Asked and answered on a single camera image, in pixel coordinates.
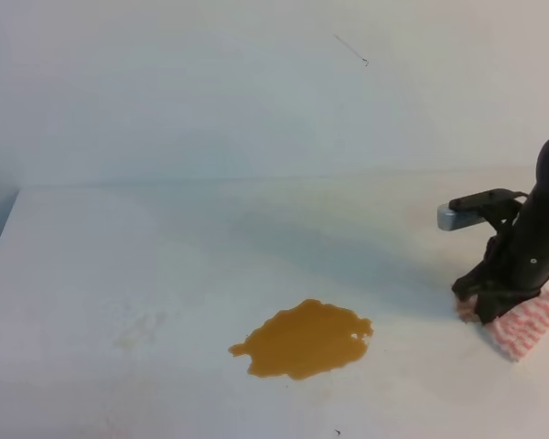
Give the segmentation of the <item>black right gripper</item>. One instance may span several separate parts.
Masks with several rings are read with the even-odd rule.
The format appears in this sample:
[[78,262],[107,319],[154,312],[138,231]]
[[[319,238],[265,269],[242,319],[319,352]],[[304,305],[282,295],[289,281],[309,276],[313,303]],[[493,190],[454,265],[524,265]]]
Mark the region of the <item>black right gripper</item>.
[[474,268],[452,284],[459,302],[477,297],[476,316],[482,325],[538,297],[549,281],[549,184],[534,186],[495,263],[494,274],[501,286],[490,287],[488,268]]

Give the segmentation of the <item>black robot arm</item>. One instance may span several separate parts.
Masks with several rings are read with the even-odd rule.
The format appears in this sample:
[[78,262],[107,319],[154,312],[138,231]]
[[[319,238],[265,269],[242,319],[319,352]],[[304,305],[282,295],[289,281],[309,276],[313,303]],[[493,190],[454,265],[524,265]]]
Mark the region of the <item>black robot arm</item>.
[[495,188],[455,198],[438,211],[438,227],[452,231],[487,222],[495,230],[481,262],[452,285],[456,298],[474,298],[483,324],[540,295],[549,281],[549,140],[526,194]]

